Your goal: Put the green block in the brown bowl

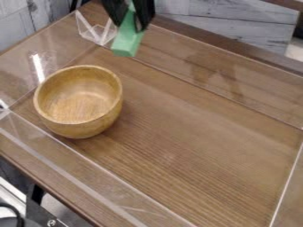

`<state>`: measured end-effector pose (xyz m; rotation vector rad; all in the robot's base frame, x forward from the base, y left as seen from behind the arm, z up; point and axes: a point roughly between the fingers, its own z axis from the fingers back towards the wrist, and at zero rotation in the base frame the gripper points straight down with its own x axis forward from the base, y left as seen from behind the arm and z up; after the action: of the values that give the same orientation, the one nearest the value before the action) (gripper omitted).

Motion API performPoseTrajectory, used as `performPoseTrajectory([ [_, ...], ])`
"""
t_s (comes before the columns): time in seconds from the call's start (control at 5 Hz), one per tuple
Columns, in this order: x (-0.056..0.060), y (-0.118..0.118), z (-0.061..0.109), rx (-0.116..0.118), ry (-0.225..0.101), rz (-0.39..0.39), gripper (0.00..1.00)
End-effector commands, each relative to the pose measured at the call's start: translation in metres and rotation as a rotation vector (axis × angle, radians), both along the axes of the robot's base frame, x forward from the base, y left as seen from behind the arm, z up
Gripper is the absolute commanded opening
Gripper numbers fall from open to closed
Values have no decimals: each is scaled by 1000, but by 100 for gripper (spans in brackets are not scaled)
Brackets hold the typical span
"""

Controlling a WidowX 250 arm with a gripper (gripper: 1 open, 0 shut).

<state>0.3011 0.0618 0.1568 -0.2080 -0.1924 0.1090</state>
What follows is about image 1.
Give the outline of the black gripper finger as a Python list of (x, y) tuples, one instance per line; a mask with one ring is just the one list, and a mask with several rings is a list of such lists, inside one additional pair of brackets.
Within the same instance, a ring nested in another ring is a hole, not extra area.
[(135, 29), (143, 32), (149, 26), (155, 17), (155, 0), (132, 0), (135, 13)]
[(129, 7), (128, 3), (125, 2), (125, 0), (100, 0), (100, 1), (115, 26), (119, 27), (128, 11)]

